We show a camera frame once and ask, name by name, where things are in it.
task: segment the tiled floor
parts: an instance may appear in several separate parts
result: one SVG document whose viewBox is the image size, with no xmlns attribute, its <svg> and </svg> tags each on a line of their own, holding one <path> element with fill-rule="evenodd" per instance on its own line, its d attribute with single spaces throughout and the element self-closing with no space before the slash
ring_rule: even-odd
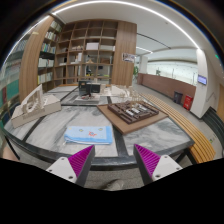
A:
<svg viewBox="0 0 224 224">
<path fill-rule="evenodd" d="M 165 103 L 169 104 L 171 107 L 179 111 L 181 114 L 183 114 L 196 127 L 198 127 L 200 131 L 209 140 L 212 139 L 213 141 L 212 145 L 216 151 L 215 159 L 222 158 L 222 147 L 218 138 L 202 120 L 197 119 L 193 114 L 185 110 L 182 106 L 174 103 L 171 99 L 169 99 L 168 97 L 156 91 L 153 91 L 144 86 L 137 85 L 136 83 L 133 83 L 133 87 L 138 92 L 142 92 L 142 93 L 144 92 L 144 93 L 152 94 L 158 97 L 159 99 L 163 100 Z M 22 151 L 17 151 L 17 152 L 19 153 L 19 156 L 21 157 L 21 162 L 23 163 L 34 165 L 41 169 L 47 169 L 50 166 L 50 164 L 46 162 L 38 161 L 36 159 L 31 158 L 31 156 L 25 154 Z M 180 162 L 180 166 L 182 166 L 183 168 L 190 165 L 192 164 L 186 156 Z M 92 188 L 92 189 L 104 189 L 107 183 L 115 179 L 122 179 L 124 181 L 123 189 L 133 189 L 133 188 L 140 188 L 144 186 L 142 182 L 141 174 L 139 172 L 139 169 L 137 168 L 137 169 L 129 169 L 129 170 L 123 170 L 123 171 L 90 171 L 87 177 L 85 187 Z"/>
</svg>

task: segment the wooden bookshelf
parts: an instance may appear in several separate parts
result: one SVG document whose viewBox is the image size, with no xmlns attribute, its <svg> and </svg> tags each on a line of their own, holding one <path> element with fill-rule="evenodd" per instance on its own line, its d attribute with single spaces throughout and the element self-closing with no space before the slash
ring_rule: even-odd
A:
<svg viewBox="0 0 224 224">
<path fill-rule="evenodd" d="M 49 16 L 44 22 L 38 24 L 33 29 L 26 44 L 19 78 L 20 102 L 39 84 L 43 85 L 44 92 L 54 88 L 54 64 L 52 67 L 47 67 L 45 65 L 39 67 L 39 58 L 55 61 L 55 53 L 49 52 L 50 48 L 45 47 L 43 49 L 43 43 L 49 45 L 50 47 L 55 47 L 56 49 L 57 42 L 53 39 L 53 37 L 50 39 L 50 37 L 46 36 L 47 32 L 51 32 L 52 35 L 56 34 L 59 37 L 59 30 L 51 27 L 53 21 L 63 27 L 63 23 L 61 21 L 52 16 Z M 52 73 L 52 80 L 47 79 L 47 73 Z M 40 76 L 45 78 L 43 82 L 41 81 L 38 83 L 38 78 Z"/>
<path fill-rule="evenodd" d="M 122 53 L 135 54 L 136 35 L 137 25 L 124 21 L 93 19 L 65 24 L 57 43 L 54 87 L 62 85 L 62 81 L 63 84 L 70 84 L 71 80 L 77 82 L 94 78 L 98 78 L 99 82 L 103 80 L 103 83 L 106 82 L 106 84 L 131 85 L 134 64 L 123 62 L 121 55 Z M 126 36 L 131 36 L 131 41 L 128 37 L 121 52 L 119 45 Z M 86 50 L 87 43 L 99 43 L 99 48 Z M 82 49 L 72 49 L 77 46 L 82 46 Z M 71 64 L 79 53 L 82 53 L 81 62 Z M 93 63 L 86 63 L 89 59 L 88 56 Z M 114 69 L 114 67 L 121 66 L 122 63 L 125 69 Z"/>
<path fill-rule="evenodd" d="M 51 27 L 59 23 L 61 32 Z M 46 37 L 47 32 L 59 35 L 58 42 Z M 124 21 L 93 19 L 63 24 L 49 16 L 38 24 L 24 50 L 19 81 L 20 101 L 38 86 L 39 75 L 52 71 L 52 81 L 43 84 L 44 91 L 79 80 L 99 78 L 105 84 L 131 85 L 134 64 L 122 61 L 122 53 L 135 54 L 137 25 Z M 42 44 L 56 47 L 55 54 L 44 52 Z M 88 43 L 99 43 L 98 49 L 87 50 Z M 75 62 L 82 53 L 81 62 Z M 54 60 L 53 68 L 38 68 L 39 57 Z"/>
</svg>

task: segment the red container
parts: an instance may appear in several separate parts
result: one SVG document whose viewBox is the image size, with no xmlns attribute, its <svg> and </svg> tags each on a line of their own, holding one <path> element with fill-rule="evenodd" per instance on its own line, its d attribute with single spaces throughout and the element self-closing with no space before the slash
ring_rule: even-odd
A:
<svg viewBox="0 0 224 224">
<path fill-rule="evenodd" d="M 186 108 L 187 110 L 190 110 L 192 101 L 193 101 L 193 97 L 186 95 L 183 107 Z"/>
</svg>

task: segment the marble table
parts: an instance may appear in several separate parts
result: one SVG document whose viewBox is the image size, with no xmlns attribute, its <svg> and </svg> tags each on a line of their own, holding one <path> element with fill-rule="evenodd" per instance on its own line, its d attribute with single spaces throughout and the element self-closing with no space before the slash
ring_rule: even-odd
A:
<svg viewBox="0 0 224 224">
<path fill-rule="evenodd" d="M 133 156 L 134 144 L 139 144 L 159 155 L 177 155 L 194 142 L 174 121 L 165 118 L 132 133 L 122 135 L 98 110 L 96 105 L 80 105 L 75 102 L 77 88 L 57 87 L 45 93 L 61 100 L 62 110 L 29 122 L 14 129 L 9 121 L 4 129 L 14 143 L 24 147 L 33 156 L 54 162 L 61 156 L 71 156 L 88 145 L 65 143 L 68 126 L 111 126 L 113 143 L 95 145 L 96 155 L 92 170 L 116 170 L 137 167 Z M 119 97 L 101 96 L 99 104 L 120 102 Z"/>
</svg>

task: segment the monitor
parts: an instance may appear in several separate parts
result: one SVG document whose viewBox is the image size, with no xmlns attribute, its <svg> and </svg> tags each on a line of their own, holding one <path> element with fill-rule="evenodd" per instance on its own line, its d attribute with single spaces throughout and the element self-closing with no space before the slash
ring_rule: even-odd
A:
<svg viewBox="0 0 224 224">
<path fill-rule="evenodd" d="M 86 84 L 87 93 L 100 93 L 100 83 L 87 83 Z"/>
<path fill-rule="evenodd" d="M 198 82 L 206 85 L 207 84 L 207 78 L 201 75 L 198 75 Z"/>
<path fill-rule="evenodd" d="M 85 91 L 86 90 L 86 84 L 90 81 L 80 80 L 79 81 L 79 90 Z"/>
</svg>

